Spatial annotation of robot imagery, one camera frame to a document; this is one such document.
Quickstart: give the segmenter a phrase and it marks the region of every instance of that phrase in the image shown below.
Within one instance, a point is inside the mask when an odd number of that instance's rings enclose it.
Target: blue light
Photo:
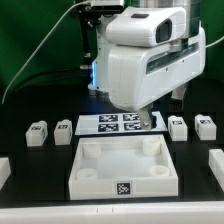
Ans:
[[[96,71],[95,71],[95,62],[93,61],[92,62],[92,79],[93,79],[93,81],[92,81],[92,83],[91,83],[91,85],[92,86],[95,86],[95,83],[96,83]]]

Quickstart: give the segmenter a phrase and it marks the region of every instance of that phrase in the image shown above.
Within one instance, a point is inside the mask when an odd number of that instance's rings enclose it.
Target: green backdrop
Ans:
[[[28,59],[72,0],[0,0],[0,93]],[[224,35],[224,1],[202,0],[201,20],[211,43]],[[89,32],[96,56],[95,31]],[[44,70],[82,64],[83,53],[78,19],[67,16],[18,79]],[[205,78],[224,82],[224,43],[207,50]]]

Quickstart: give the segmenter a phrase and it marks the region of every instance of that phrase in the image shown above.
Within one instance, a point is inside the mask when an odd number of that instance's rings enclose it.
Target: black table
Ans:
[[[170,106],[170,94],[154,103],[153,110],[160,111],[166,123],[170,115],[182,116],[189,128],[187,142],[172,142],[169,134],[163,133],[179,177],[178,197],[70,201],[68,179],[80,137],[73,136],[70,146],[55,146],[56,123],[72,120],[75,130],[79,115],[123,111],[114,108],[107,99],[88,96],[83,86],[24,88],[0,106],[0,157],[9,157],[12,171],[0,191],[0,208],[224,200],[224,193],[208,166],[209,149],[224,149],[223,98],[223,84],[196,79],[188,86],[183,111],[176,112]],[[199,140],[194,130],[197,114],[209,115],[217,124],[216,141]],[[27,148],[25,132],[31,123],[40,120],[48,123],[45,144]]]

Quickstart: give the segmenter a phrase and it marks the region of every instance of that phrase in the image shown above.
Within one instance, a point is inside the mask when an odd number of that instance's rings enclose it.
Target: white cube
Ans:
[[[209,116],[201,114],[195,117],[195,131],[200,140],[216,140],[217,127]]]
[[[55,145],[69,145],[72,138],[72,122],[63,120],[57,123],[54,130]]]
[[[0,190],[11,173],[8,158],[0,158]]]
[[[224,191],[224,153],[221,149],[209,150],[208,165]]]
[[[26,132],[27,146],[42,146],[47,135],[47,123],[45,121],[33,123]]]
[[[188,128],[182,117],[169,117],[168,130],[172,141],[187,141]]]

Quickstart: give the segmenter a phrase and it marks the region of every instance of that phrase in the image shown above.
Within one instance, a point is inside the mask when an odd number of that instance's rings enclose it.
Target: white square tray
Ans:
[[[143,146],[147,150],[148,143],[143,140],[153,142],[155,138],[157,155],[146,155]],[[154,146],[148,147],[149,153]],[[168,176],[160,168],[150,175],[155,166],[168,168]],[[71,200],[177,196],[178,177],[163,135],[81,138],[69,191]]]

